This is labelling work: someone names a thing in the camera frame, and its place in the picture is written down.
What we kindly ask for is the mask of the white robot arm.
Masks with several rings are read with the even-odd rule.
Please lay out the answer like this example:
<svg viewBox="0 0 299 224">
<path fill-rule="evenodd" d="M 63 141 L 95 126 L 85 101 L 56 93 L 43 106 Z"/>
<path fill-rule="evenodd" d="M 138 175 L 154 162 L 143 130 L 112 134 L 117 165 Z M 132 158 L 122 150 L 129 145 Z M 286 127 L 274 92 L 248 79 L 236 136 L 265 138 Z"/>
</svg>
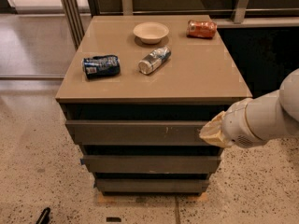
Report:
<svg viewBox="0 0 299 224">
<path fill-rule="evenodd" d="M 246 98 L 221 111 L 199 132 L 217 147 L 258 147 L 277 138 L 299 136 L 299 69 L 289 73 L 279 89 Z"/>
</svg>

